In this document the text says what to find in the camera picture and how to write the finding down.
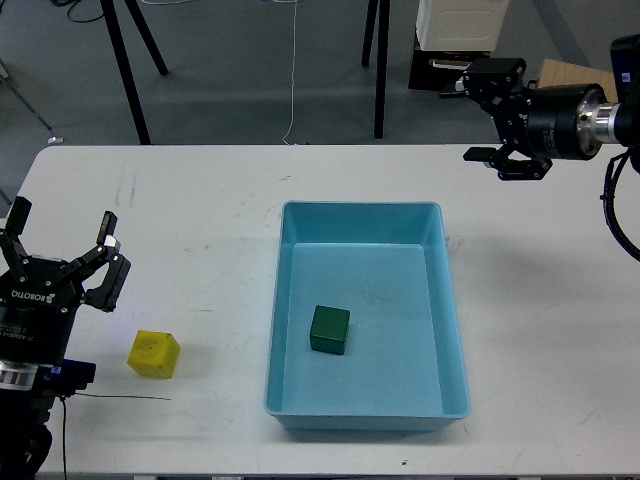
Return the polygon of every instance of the black cable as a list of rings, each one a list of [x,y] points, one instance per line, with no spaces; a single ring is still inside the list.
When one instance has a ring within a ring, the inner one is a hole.
[[[609,165],[607,166],[607,173],[604,179],[604,190],[602,192],[602,195],[600,196],[600,200],[602,200],[602,206],[604,208],[604,218],[607,222],[607,225],[609,226],[609,230],[611,230],[611,233],[613,234],[613,238],[616,239],[620,246],[629,255],[640,262],[640,249],[636,247],[631,240],[629,240],[629,237],[627,237],[627,235],[622,230],[622,227],[620,227],[614,208],[614,199],[618,179],[620,178],[622,169],[631,157],[631,154],[632,149],[629,148],[623,154],[613,157],[609,161]],[[620,163],[614,171],[614,166],[617,161],[620,161]]]
[[[64,471],[64,480],[67,480],[67,397],[60,395],[62,402],[62,469]]]
[[[71,20],[74,23],[91,23],[91,22],[95,22],[97,20],[100,20],[101,18],[104,17],[104,14],[99,15],[95,18],[89,18],[87,20],[77,20],[75,18],[73,18],[71,16],[71,12],[73,11],[74,8],[76,8],[80,2],[82,2],[82,0],[51,0],[51,3],[56,6],[56,7],[66,7],[69,6],[69,10],[67,10],[67,18],[69,20]]]
[[[95,395],[92,393],[76,393],[81,397],[94,397],[94,398],[141,398],[143,400],[171,400],[165,397],[145,397],[141,395]]]

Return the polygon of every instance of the yellow block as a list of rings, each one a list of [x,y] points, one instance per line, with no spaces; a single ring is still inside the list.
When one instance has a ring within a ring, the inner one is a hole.
[[[180,345],[170,333],[138,330],[127,364],[140,375],[171,378]]]

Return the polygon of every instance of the green block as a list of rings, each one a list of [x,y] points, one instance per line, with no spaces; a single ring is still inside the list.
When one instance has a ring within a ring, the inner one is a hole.
[[[309,340],[318,352],[343,355],[349,331],[349,310],[317,305]]]

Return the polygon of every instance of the tripod leg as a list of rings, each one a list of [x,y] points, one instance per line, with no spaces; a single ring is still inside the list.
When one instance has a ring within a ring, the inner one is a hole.
[[[127,4],[127,8],[131,13],[131,17],[138,27],[138,31],[140,32],[140,35],[142,36],[142,39],[144,40],[144,43],[147,46],[149,53],[151,54],[151,58],[153,58],[153,61],[156,64],[158,72],[160,72],[160,75],[166,75],[167,73],[169,73],[169,70],[167,70],[167,66],[162,59],[160,50],[158,50],[158,46],[153,39],[153,35],[151,35],[151,30],[149,30],[149,26],[147,25],[147,22],[145,21],[144,16],[140,11],[140,6],[138,5],[136,0],[125,0],[124,3]]]
[[[376,12],[378,10],[378,0],[369,0],[367,7],[367,23],[364,27],[364,42],[362,44],[362,60],[363,67],[369,66],[371,58],[371,44],[373,43],[373,30],[376,26]]]
[[[389,46],[390,0],[380,0],[378,21],[378,71],[376,76],[376,110],[373,126],[374,138],[382,138],[384,130],[384,102],[387,87],[387,48]]]
[[[9,83],[9,80],[7,80],[6,78],[0,77],[0,82],[4,82],[5,85],[9,88],[9,90],[11,90],[11,93],[13,93],[16,96],[16,98],[18,100],[20,100],[22,102],[22,104],[25,107],[27,107],[27,109],[31,113],[33,113],[33,116],[36,117],[40,121],[40,123],[44,125],[44,127],[47,130],[51,130],[51,125],[49,125],[47,122],[45,122],[44,119],[38,114],[38,112],[36,112],[35,109],[31,105],[29,105],[29,102],[27,102],[24,99],[24,97],[22,95],[20,95],[20,93],[15,88],[13,88],[13,85],[11,85],[11,83]]]
[[[1,188],[0,188],[0,197],[2,197],[2,199],[5,201],[5,203],[7,205],[11,205],[11,203],[12,203],[11,199],[9,197],[7,197],[7,194],[4,193],[4,190],[2,190]]]
[[[133,73],[131,72],[131,65],[129,64],[127,50],[125,49],[124,40],[122,39],[122,32],[120,31],[120,25],[118,24],[118,17],[116,16],[116,10],[113,6],[113,0],[100,0],[100,5],[102,6],[104,19],[107,23],[107,30],[109,31],[109,37],[111,38],[111,45],[113,46],[116,62],[120,69],[120,76],[122,77],[124,90],[127,94],[127,99],[129,100],[129,108],[131,108],[131,115],[133,115],[133,123],[135,124],[138,132],[140,145],[151,145],[151,138],[149,138],[147,123],[144,120],[142,105],[140,104],[140,98],[138,97],[138,91],[136,90],[136,83],[133,79]]]

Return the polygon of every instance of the white table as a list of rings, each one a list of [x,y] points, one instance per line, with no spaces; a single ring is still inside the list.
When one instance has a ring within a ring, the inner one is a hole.
[[[467,145],[53,147],[20,194],[32,254],[72,259],[104,210],[132,270],[118,308],[78,313],[67,358],[95,362],[72,397],[70,472],[525,475],[640,472],[640,265],[611,237],[606,161],[500,182]],[[640,178],[620,220],[640,239]],[[290,432],[263,408],[282,204],[442,206],[472,400],[438,433]],[[171,380],[126,365],[138,329],[174,334]],[[43,472],[62,469],[61,407]]]

